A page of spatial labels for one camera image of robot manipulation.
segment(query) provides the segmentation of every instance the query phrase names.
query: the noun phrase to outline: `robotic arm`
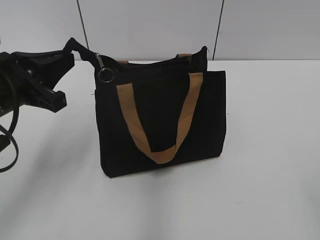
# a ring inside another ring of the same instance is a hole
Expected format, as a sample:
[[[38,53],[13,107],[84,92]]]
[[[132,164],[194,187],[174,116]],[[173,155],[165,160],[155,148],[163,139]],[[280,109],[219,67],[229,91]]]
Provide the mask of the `robotic arm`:
[[[71,52],[51,51],[42,53],[0,53],[0,117],[13,111],[8,130],[0,125],[0,152],[10,142],[16,150],[15,160],[0,173],[12,168],[19,155],[18,145],[12,134],[19,118],[19,107],[34,106],[54,113],[67,106],[65,93],[53,91],[59,80],[75,65]]]

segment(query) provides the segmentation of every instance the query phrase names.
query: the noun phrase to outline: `metal clasp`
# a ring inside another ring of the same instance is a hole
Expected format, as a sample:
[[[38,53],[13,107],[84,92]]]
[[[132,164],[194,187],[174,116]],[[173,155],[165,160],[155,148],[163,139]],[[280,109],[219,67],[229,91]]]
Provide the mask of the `metal clasp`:
[[[100,65],[100,71],[98,72],[98,79],[103,83],[112,82],[115,78],[115,72],[112,69],[105,67],[104,62],[102,61],[101,55],[99,53],[96,52],[95,57],[98,60],[99,65]],[[112,77],[110,78],[110,80],[105,80],[103,78],[102,74],[106,73],[106,72],[110,72],[112,74]]]

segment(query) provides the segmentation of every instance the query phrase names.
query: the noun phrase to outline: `white tabletop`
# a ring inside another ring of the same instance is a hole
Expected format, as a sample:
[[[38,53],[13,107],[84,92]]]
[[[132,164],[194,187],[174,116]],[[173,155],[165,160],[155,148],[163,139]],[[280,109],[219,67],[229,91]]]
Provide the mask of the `white tabletop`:
[[[76,62],[56,87],[66,108],[20,108],[20,157],[0,174],[0,239],[320,239],[320,61],[210,61],[208,69],[227,77],[222,155],[109,179],[93,68]],[[11,146],[0,167],[13,156]]]

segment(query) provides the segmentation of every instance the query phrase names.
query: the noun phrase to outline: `black tote bag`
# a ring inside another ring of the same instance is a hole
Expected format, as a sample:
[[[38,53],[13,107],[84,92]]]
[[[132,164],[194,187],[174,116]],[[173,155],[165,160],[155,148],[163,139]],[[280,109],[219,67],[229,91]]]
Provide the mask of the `black tote bag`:
[[[64,51],[95,69],[100,163],[110,178],[221,154],[226,74],[207,71],[206,47],[151,64],[118,62],[73,38]]]

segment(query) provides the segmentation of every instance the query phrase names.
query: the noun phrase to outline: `bag handle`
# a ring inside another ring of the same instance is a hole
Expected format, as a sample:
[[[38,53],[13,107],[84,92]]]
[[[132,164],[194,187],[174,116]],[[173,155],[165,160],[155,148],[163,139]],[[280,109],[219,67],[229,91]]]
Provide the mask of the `bag handle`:
[[[192,54],[191,53],[180,53],[180,54],[177,54],[176,57],[178,59],[186,58],[189,61],[189,63],[191,63],[191,61],[192,61]]]
[[[116,86],[122,114],[136,147],[157,164],[166,164],[175,157],[190,130],[203,83],[203,73],[189,73],[189,81],[189,91],[178,120],[175,145],[158,152],[151,152],[146,133],[138,116],[132,83]]]

